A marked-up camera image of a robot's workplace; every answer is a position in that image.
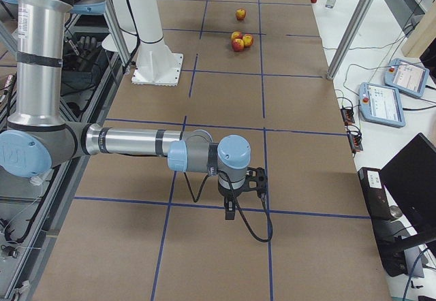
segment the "computer monitor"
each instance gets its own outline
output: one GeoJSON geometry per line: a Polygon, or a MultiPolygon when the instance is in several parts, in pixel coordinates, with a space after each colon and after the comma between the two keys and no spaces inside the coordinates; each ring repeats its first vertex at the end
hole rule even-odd
{"type": "Polygon", "coordinates": [[[381,169],[380,178],[418,233],[388,249],[426,243],[436,255],[436,147],[419,133],[381,169]]]}

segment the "apple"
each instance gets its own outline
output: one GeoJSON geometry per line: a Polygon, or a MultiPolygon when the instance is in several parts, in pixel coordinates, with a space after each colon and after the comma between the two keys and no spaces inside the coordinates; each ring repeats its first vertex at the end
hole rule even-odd
{"type": "Polygon", "coordinates": [[[242,39],[235,39],[232,41],[233,51],[240,52],[244,50],[244,41],[242,39]]]}
{"type": "Polygon", "coordinates": [[[249,48],[254,42],[254,38],[251,34],[244,34],[243,36],[244,47],[249,48]]]}
{"type": "Polygon", "coordinates": [[[244,8],[239,8],[238,10],[236,10],[237,20],[244,20],[245,15],[247,15],[247,11],[244,8]]]}
{"type": "Polygon", "coordinates": [[[243,33],[239,32],[239,31],[235,31],[232,33],[232,41],[235,39],[242,39],[243,38],[243,33]]]}

